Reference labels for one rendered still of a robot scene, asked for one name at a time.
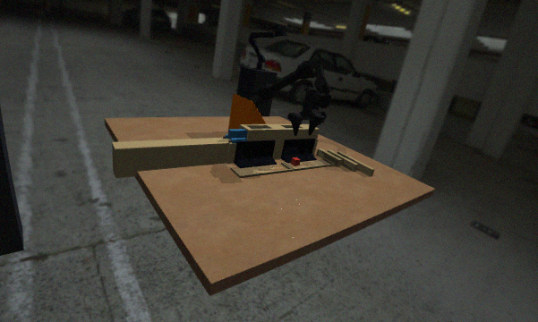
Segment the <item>tan flat bar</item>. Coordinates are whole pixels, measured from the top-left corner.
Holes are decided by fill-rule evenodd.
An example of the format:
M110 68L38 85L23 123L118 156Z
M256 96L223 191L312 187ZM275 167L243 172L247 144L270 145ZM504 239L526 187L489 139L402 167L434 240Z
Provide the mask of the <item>tan flat bar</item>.
M335 151L333 151L333 150L328 150L328 152L329 152L330 154L332 154L332 155L334 155L334 156L336 156L336 157L342 159L342 160L341 160L341 165L342 165L343 167L349 169L349 170L352 171L352 172L356 172L357 167L358 167L358 164L357 164L357 163L355 163L355 162L353 162L353 161L351 161L351 160L349 160L349 159L347 159L347 158L345 158L345 157L340 156L339 154L337 154L337 152L335 152Z

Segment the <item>tan wooden rod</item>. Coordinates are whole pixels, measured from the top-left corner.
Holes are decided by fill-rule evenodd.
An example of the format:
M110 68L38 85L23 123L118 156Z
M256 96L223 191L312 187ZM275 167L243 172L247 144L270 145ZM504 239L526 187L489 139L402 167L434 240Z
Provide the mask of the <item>tan wooden rod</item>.
M367 166L366 164L364 164L364 163L362 163L362 162L360 162L360 161L358 161L358 160L356 160L356 159L354 159L354 158L352 158L352 157L350 157L350 156L348 156L348 155L346 155L346 154L344 154L344 153L342 153L340 151L338 151L337 154L339 154L340 156L345 157L345 158L357 163L358 164L358 167L357 167L358 171L366 174L369 177L371 177L373 175L375 169Z

